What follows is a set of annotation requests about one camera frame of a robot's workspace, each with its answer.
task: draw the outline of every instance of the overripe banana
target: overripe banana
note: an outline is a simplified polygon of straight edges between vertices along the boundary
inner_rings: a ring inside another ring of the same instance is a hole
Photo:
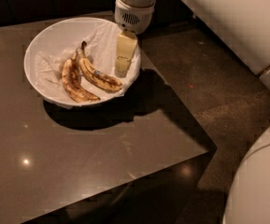
[[[122,83],[115,77],[106,75],[99,70],[96,70],[90,60],[85,55],[85,41],[81,44],[79,52],[78,65],[83,76],[89,80],[93,85],[109,92],[116,92],[122,88]]]
[[[63,66],[62,70],[62,82],[67,94],[71,99],[76,102],[84,102],[84,101],[98,101],[100,98],[95,94],[86,91],[81,87],[80,82],[78,80],[78,67],[76,58],[78,53],[75,52],[71,59],[68,59]]]

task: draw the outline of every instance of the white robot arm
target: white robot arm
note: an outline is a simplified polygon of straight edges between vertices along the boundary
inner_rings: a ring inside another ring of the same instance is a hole
[[[143,33],[151,23],[156,0],[116,0],[115,21],[122,30]]]

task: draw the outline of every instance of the white bowl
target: white bowl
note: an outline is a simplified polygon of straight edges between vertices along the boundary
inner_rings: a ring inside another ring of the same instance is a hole
[[[46,28],[31,42],[24,57],[24,71],[31,85],[43,98],[65,108],[98,105],[123,96],[139,75],[141,53],[136,46],[130,69],[118,92],[106,92],[91,84],[84,77],[81,85],[98,95],[98,102],[77,103],[64,90],[61,66],[70,58],[83,40],[88,43],[87,56],[99,70],[115,76],[117,35],[121,29],[114,22],[96,18],[75,18],[60,21]]]

